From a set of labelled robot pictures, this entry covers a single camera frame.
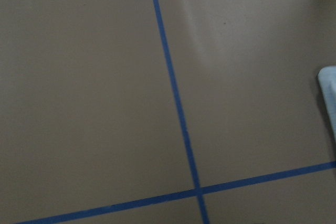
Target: brown surface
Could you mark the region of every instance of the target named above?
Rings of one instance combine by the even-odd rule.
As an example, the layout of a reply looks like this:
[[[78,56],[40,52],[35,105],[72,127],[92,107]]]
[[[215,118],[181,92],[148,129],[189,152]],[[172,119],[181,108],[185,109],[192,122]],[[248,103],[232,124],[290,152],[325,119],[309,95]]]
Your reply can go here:
[[[335,222],[335,172],[247,186],[205,196],[212,224]]]
[[[336,0],[160,0],[202,186],[334,161]],[[193,187],[152,0],[0,0],[0,222]],[[212,223],[326,223],[333,170],[206,195]],[[194,198],[78,223],[199,223]]]
[[[160,2],[202,186],[335,160],[320,0]]]
[[[69,221],[68,224],[201,224],[196,198]]]
[[[0,222],[193,187],[152,0],[0,0]]]

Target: blue tape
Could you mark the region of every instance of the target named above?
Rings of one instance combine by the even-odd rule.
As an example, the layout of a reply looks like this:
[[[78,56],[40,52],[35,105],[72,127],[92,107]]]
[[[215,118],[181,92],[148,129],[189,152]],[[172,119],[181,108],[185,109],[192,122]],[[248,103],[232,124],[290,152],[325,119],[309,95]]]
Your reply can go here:
[[[253,178],[241,179],[241,180],[228,182],[228,183],[222,183],[222,184],[218,184],[214,186],[207,186],[207,187],[201,188],[201,190],[204,194],[211,194],[211,193],[225,191],[225,190],[229,190],[233,188],[250,186],[250,185],[265,183],[265,182],[269,182],[273,180],[300,176],[300,175],[309,174],[309,173],[316,173],[316,172],[321,172],[323,170],[334,169],[334,168],[336,168],[336,162],[329,162],[329,163],[313,165],[313,166],[303,167],[303,168],[294,169],[294,170],[288,170],[285,172],[279,172],[279,173],[273,173],[273,174],[268,174],[268,175],[253,177]],[[97,215],[110,214],[113,212],[124,211],[124,210],[132,209],[132,208],[145,207],[149,205],[155,205],[155,204],[160,204],[164,202],[184,199],[184,198],[191,198],[195,196],[197,196],[197,192],[195,189],[193,189],[193,190],[181,191],[179,193],[161,195],[161,196],[147,198],[147,199],[134,200],[134,201],[125,202],[125,203],[116,204],[116,205],[107,206],[107,207],[99,207],[99,208],[94,208],[94,209],[85,210],[85,211],[72,212],[70,214],[65,214],[65,215],[52,216],[52,217],[38,219],[38,220],[24,221],[24,222],[20,222],[17,224],[54,224],[54,223],[60,223],[64,221],[71,221],[71,220],[76,220],[76,219],[93,217]]]
[[[164,25],[163,25],[159,0],[153,0],[153,4],[154,4],[154,8],[155,8],[157,24],[158,24],[159,31],[160,31],[161,43],[162,43],[162,47],[163,47],[163,51],[164,51],[166,65],[167,65],[167,68],[168,68],[170,82],[171,82],[171,86],[172,86],[172,90],[173,90],[173,94],[174,94],[176,109],[177,109],[177,113],[179,115],[178,118],[179,118],[179,121],[180,121],[180,126],[181,126],[181,130],[182,130],[184,145],[185,145],[185,149],[186,149],[186,152],[187,152],[189,167],[190,167],[190,170],[191,170],[194,186],[195,186],[196,193],[197,193],[198,204],[200,206],[201,216],[202,216],[202,219],[203,219],[203,223],[204,224],[209,224],[210,222],[209,222],[209,218],[208,218],[206,207],[205,207],[205,202],[204,202],[203,195],[202,195],[202,190],[201,190],[200,181],[199,181],[199,177],[198,177],[198,172],[197,172],[197,168],[196,168],[195,158],[194,158],[194,154],[193,154],[193,150],[192,150],[191,142],[190,142],[190,137],[189,137],[188,130],[187,130],[187,125],[186,125],[186,120],[185,120],[185,116],[184,116],[184,112],[183,112],[180,93],[178,91],[179,89],[178,89],[178,86],[177,86],[177,81],[176,81],[176,77],[175,77],[173,62],[172,62],[172,59],[171,59],[169,46],[168,46],[168,41],[167,41],[167,37],[166,37],[166,32],[165,32]]]
[[[139,199],[112,206],[99,207],[85,211],[72,212],[70,214],[52,216],[44,219],[30,220],[20,222],[18,224],[54,224],[64,221],[77,220],[82,218],[93,217],[97,215],[110,214],[112,212],[124,211],[132,208],[145,207],[153,204],[160,204],[168,201],[174,201],[178,199],[190,198],[196,195],[195,190],[181,191],[179,193],[166,194],[157,197]]]
[[[336,168],[336,162],[329,162],[329,163],[324,163],[324,164],[319,164],[319,165],[312,165],[308,167],[303,167],[303,168],[298,168],[298,169],[293,169],[293,170],[287,170],[285,172],[279,172],[279,173],[272,173],[268,175],[263,175],[263,176],[258,176],[258,177],[253,177],[253,178],[246,178],[246,179],[241,179],[237,181],[232,181],[232,182],[227,182],[227,183],[222,183],[214,186],[207,186],[202,188],[202,192],[204,194],[211,194],[215,193],[217,191],[225,191],[233,188],[238,188],[238,187],[243,187],[243,186],[250,186],[250,185],[255,185],[255,184],[260,184],[260,183],[265,183],[273,180],[278,180],[278,179],[284,179],[284,178],[289,178],[289,177],[295,177],[295,176],[300,176],[304,174],[309,174],[309,173],[315,173],[315,172],[320,172],[323,170],[328,170],[328,169],[333,169]]]

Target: blue painter's tape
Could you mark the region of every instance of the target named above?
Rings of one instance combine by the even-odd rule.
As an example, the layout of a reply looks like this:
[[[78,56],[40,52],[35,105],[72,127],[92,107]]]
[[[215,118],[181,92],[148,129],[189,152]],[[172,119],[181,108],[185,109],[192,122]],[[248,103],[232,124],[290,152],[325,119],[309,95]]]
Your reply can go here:
[[[319,164],[319,165],[298,168],[294,170],[287,170],[285,172],[272,173],[272,174],[262,175],[262,176],[253,177],[253,178],[241,179],[241,180],[222,183],[222,184],[218,184],[214,186],[207,186],[207,187],[202,188],[202,192],[204,194],[211,194],[217,191],[225,191],[225,190],[229,190],[233,188],[250,186],[250,185],[260,184],[260,183],[269,182],[273,180],[320,172],[323,170],[328,170],[328,169],[333,169],[333,168],[336,168],[336,162],[329,162],[329,163],[324,163],[324,164]]]
[[[154,204],[160,204],[168,201],[190,198],[196,196],[195,190],[182,191],[179,193],[166,194],[157,197],[139,199],[130,202],[125,202],[121,204],[116,204],[112,206],[99,207],[85,211],[72,212],[70,214],[52,216],[44,219],[30,220],[25,222],[20,222],[18,224],[54,224],[64,221],[77,220],[82,218],[93,217],[97,215],[110,214],[112,212],[124,211],[132,208],[145,207]]]
[[[233,188],[250,186],[250,185],[265,183],[265,182],[278,180],[278,179],[295,177],[295,176],[300,176],[300,175],[309,174],[309,173],[316,173],[316,172],[321,172],[323,170],[334,169],[334,168],[336,168],[336,162],[329,162],[329,163],[313,165],[313,166],[303,167],[303,168],[294,169],[294,170],[288,170],[285,172],[279,172],[279,173],[273,173],[273,174],[268,174],[268,175],[253,177],[253,178],[241,179],[241,180],[228,182],[228,183],[222,183],[222,184],[218,184],[214,186],[207,186],[207,187],[201,188],[201,190],[202,190],[202,193],[204,194],[211,194],[211,193],[216,193],[218,191],[225,191],[225,190],[229,190]],[[93,217],[97,215],[110,214],[112,212],[119,212],[119,211],[124,211],[124,210],[132,209],[132,208],[145,207],[149,205],[155,205],[155,204],[160,204],[164,202],[184,199],[184,198],[191,198],[195,196],[197,196],[197,192],[195,189],[193,189],[193,190],[181,191],[179,193],[161,195],[161,196],[147,198],[147,199],[134,200],[134,201],[116,204],[112,206],[94,208],[94,209],[90,209],[86,211],[72,212],[70,214],[47,217],[44,219],[24,221],[24,222],[20,222],[17,224],[61,223],[65,221],[88,218],[88,217]]]
[[[176,109],[177,109],[177,113],[179,115],[178,118],[179,118],[179,121],[180,121],[180,126],[181,126],[181,130],[182,130],[184,145],[185,145],[185,149],[186,149],[186,152],[187,152],[189,167],[190,167],[191,174],[192,174],[192,177],[193,177],[194,186],[195,186],[195,189],[196,189],[196,192],[197,192],[197,199],[198,199],[198,204],[200,206],[202,220],[203,220],[204,224],[209,224],[210,222],[209,222],[209,218],[208,218],[208,215],[207,215],[207,211],[206,211],[206,207],[205,207],[205,203],[204,203],[204,199],[203,199],[203,195],[202,195],[202,190],[201,190],[200,181],[199,181],[199,177],[198,177],[198,172],[197,172],[197,168],[196,168],[195,158],[194,158],[193,150],[192,150],[192,147],[191,147],[190,137],[189,137],[188,130],[187,130],[187,124],[186,124],[186,120],[185,120],[185,116],[184,116],[184,111],[183,111],[183,107],[182,107],[180,93],[178,91],[179,89],[178,89],[177,81],[176,81],[176,77],[175,77],[173,62],[172,62],[172,59],[171,59],[169,46],[168,46],[168,41],[167,41],[165,29],[164,29],[164,24],[163,24],[163,19],[162,19],[162,15],[161,15],[159,0],[153,0],[153,4],[154,4],[156,20],[157,20],[157,24],[158,24],[159,32],[160,32],[160,36],[161,36],[161,43],[162,43],[162,47],[163,47],[163,51],[164,51],[166,65],[167,65],[167,68],[168,68],[170,82],[171,82],[171,86],[172,86],[172,90],[173,90],[173,94],[174,94]]]

